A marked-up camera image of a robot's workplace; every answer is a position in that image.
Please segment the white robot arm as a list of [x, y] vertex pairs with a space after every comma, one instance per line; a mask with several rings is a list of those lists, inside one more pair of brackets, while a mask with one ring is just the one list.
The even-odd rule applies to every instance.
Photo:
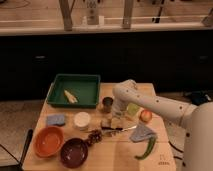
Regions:
[[213, 102], [193, 105], [160, 96], [148, 96], [134, 80], [117, 83], [112, 89], [112, 115], [120, 118], [134, 103], [186, 130], [181, 171], [213, 171]]

